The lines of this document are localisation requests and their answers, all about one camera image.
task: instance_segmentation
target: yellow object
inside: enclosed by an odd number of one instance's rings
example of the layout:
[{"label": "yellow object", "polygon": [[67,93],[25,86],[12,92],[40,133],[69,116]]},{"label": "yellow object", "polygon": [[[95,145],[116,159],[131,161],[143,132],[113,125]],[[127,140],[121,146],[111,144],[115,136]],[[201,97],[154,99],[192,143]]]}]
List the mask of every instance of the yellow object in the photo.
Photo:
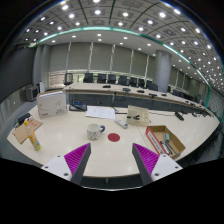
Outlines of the yellow object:
[{"label": "yellow object", "polygon": [[26,127],[27,136],[28,136],[31,144],[33,145],[34,149],[36,151],[38,151],[41,148],[41,146],[40,146],[39,141],[37,140],[37,137],[36,137],[34,131],[31,130],[31,127],[29,125],[29,121],[25,120],[24,125]]}]

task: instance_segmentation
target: mug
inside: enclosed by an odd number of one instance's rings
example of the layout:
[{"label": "mug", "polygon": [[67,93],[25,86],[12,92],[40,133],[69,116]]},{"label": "mug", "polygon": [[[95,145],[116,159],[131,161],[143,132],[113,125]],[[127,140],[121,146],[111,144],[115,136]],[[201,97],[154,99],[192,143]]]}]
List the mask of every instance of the mug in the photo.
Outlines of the mug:
[{"label": "mug", "polygon": [[97,140],[99,139],[102,132],[105,131],[104,125],[98,125],[98,124],[89,124],[87,127],[87,137],[90,140]]}]

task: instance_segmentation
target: red circle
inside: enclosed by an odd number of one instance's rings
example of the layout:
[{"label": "red circle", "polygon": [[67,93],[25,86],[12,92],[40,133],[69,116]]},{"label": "red circle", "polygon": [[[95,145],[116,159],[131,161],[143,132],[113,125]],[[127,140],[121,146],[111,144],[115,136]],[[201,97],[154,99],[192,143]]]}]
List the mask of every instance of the red circle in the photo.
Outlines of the red circle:
[{"label": "red circle", "polygon": [[120,136],[115,133],[111,133],[108,135],[108,139],[112,142],[118,142],[120,140]]}]

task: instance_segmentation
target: box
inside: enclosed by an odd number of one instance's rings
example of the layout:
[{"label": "box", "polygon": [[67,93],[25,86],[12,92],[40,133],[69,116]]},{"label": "box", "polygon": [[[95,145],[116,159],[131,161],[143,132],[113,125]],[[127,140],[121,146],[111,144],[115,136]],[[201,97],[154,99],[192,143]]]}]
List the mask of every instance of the box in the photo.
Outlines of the box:
[{"label": "box", "polygon": [[40,119],[67,114],[66,96],[63,91],[49,91],[37,96]]},{"label": "box", "polygon": [[177,136],[174,135],[166,126],[164,126],[164,125],[148,126],[146,128],[145,134],[148,137],[148,139],[151,141],[151,143],[153,144],[153,146],[156,149],[158,154],[167,154],[167,152],[165,151],[165,149],[163,148],[163,146],[160,143],[160,141],[163,141],[165,143],[164,133],[169,134],[169,136],[170,136],[169,144],[176,151],[176,154],[175,154],[175,152],[173,152],[173,150],[171,149],[173,154],[170,154],[169,156],[173,159],[173,158],[179,156],[184,151],[185,146],[177,138]]},{"label": "box", "polygon": [[[133,119],[133,117],[140,115],[139,120]],[[128,114],[127,117],[130,116],[131,118],[127,118],[127,124],[135,124],[140,126],[147,126],[149,123],[149,110],[142,108],[142,107],[135,107],[128,105]]]}]

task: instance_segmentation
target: document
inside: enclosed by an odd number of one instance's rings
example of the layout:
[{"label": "document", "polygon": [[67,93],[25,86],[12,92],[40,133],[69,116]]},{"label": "document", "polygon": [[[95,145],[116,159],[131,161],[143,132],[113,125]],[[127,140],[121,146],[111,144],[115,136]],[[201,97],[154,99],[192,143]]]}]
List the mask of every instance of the document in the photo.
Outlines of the document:
[{"label": "document", "polygon": [[115,110],[112,108],[88,106],[86,116],[115,120]]}]

